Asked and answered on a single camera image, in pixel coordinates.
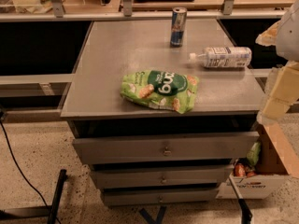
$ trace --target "cardboard box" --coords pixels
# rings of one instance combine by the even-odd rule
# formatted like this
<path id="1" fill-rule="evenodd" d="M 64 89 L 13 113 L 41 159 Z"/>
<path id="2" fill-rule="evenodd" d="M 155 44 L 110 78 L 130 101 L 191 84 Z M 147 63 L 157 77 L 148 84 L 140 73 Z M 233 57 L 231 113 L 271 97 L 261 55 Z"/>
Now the cardboard box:
<path id="1" fill-rule="evenodd" d="M 249 178 L 234 177 L 244 199 L 263 199 L 291 177 L 299 178 L 299 159 L 292 145 L 276 123 L 259 126 L 262 150 L 256 165 L 257 175 Z M 221 183 L 218 199 L 235 199 L 229 180 Z"/>

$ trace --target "speckled floor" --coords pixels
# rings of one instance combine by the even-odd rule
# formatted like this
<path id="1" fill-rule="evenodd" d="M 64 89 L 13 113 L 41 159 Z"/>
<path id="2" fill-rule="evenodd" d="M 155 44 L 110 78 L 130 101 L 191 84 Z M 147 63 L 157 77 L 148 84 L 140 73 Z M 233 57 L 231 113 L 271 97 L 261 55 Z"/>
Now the speckled floor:
<path id="1" fill-rule="evenodd" d="M 89 168 L 81 165 L 72 148 L 73 134 L 57 111 L 10 112 L 4 122 L 15 157 L 25 175 L 51 204 L 58 174 L 67 170 L 58 212 L 62 224 L 148 223 L 139 214 L 142 208 L 156 218 L 159 206 L 142 205 L 107 208 L 89 178 Z M 299 114 L 287 114 L 281 128 L 299 154 Z M 43 205 L 25 183 L 9 154 L 0 131 L 0 210 Z M 247 200 L 253 214 L 251 223 L 298 223 L 299 180 L 292 178 L 264 200 Z M 47 223 L 45 217 L 2 221 L 1 223 Z M 236 200 L 166 205 L 163 224 L 241 223 Z"/>

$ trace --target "green chip bag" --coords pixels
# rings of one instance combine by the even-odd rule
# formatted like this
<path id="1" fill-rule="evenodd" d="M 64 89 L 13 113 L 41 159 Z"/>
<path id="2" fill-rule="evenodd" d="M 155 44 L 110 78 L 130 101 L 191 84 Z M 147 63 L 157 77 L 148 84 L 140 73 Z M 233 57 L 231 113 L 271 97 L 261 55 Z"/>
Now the green chip bag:
<path id="1" fill-rule="evenodd" d="M 198 77 L 165 71 L 141 71 L 123 77 L 121 96 L 153 109 L 183 114 L 194 107 Z"/>
<path id="2" fill-rule="evenodd" d="M 261 147 L 262 144 L 260 141 L 257 141 L 254 143 L 254 145 L 252 146 L 251 150 L 249 151 L 249 153 L 247 154 L 247 160 L 249 162 L 249 164 L 254 167 L 259 160 L 259 154 L 261 152 Z"/>

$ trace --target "plastic bottle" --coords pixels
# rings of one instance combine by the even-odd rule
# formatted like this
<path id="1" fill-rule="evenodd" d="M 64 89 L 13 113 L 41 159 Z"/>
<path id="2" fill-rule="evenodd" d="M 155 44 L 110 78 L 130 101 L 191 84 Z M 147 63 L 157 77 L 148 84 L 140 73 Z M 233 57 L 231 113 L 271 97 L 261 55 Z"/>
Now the plastic bottle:
<path id="1" fill-rule="evenodd" d="M 205 48 L 202 54 L 190 53 L 189 62 L 199 63 L 206 68 L 245 67 L 250 64 L 249 48 Z"/>

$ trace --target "desk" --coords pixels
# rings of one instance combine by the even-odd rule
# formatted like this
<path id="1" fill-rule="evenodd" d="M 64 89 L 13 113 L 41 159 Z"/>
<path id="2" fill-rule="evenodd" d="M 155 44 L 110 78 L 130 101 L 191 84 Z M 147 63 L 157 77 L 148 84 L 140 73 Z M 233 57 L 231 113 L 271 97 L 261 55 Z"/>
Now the desk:
<path id="1" fill-rule="evenodd" d="M 245 157 L 263 91 L 248 68 L 188 67 L 188 54 L 232 46 L 215 20 L 188 20 L 181 48 L 170 48 L 170 20 L 95 22 L 61 117 L 76 137 L 106 205 L 210 200 Z M 158 69 L 199 77 L 193 111 L 180 115 L 120 96 L 125 74 Z"/>

